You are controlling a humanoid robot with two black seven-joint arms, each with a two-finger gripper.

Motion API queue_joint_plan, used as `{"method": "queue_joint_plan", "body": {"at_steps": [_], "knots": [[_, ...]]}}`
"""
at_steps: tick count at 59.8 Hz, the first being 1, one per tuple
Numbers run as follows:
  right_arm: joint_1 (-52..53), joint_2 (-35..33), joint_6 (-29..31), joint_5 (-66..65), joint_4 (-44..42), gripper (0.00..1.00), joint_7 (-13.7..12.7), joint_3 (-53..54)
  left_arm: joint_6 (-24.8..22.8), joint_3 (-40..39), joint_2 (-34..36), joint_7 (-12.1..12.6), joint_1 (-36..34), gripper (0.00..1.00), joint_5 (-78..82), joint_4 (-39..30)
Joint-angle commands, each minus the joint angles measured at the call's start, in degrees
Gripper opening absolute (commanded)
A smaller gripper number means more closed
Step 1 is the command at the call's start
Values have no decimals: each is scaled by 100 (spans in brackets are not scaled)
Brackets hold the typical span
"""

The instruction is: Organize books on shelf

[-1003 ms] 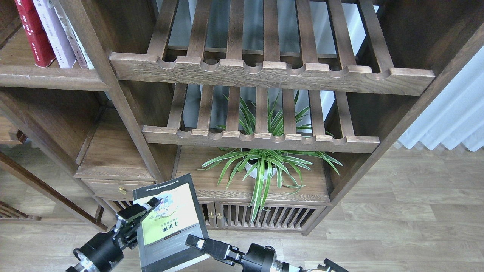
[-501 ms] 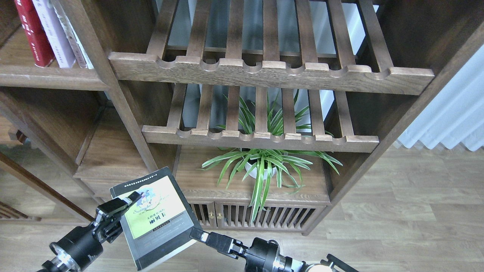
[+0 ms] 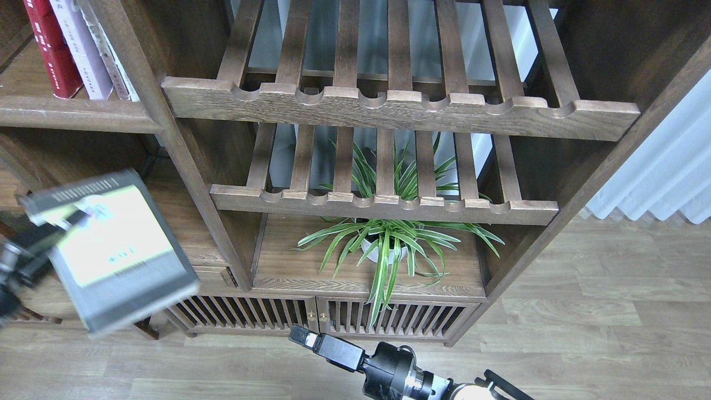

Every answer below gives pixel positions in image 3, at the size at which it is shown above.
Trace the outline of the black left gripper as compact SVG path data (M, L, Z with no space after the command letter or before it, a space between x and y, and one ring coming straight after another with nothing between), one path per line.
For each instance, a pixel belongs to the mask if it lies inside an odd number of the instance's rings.
M1 324L10 322L61 324L60 317L43 316L21 304L22 288L34 288L52 269L49 252L62 238L62 229L45 223L16 233L2 223Z

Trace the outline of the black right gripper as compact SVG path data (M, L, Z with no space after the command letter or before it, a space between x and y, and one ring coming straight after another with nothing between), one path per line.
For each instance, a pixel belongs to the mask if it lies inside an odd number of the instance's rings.
M373 399L436 399L434 374L417 367L414 350L380 342L372 355L346 340L292 327L290 342L324 357L336 367L365 374L363 394Z

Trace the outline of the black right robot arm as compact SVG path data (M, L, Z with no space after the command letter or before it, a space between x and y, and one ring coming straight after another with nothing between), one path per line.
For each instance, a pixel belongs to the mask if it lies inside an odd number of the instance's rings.
M457 383L417 366L415 351L379 342L372 355L345 339L301 326L289 340L325 358L330 364L365 375L363 394L373 399L530 399L525 392L490 369L483 379Z

